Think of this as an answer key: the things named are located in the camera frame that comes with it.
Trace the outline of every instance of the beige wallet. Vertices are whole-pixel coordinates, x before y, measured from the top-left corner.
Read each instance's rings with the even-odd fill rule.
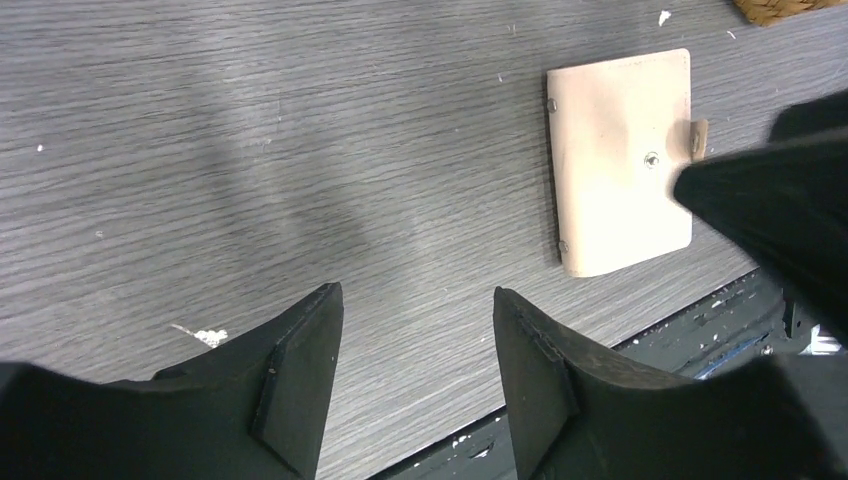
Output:
[[[681,249],[692,215],[671,195],[703,158],[692,123],[689,52],[672,50],[548,72],[560,251],[575,277],[609,273]]]

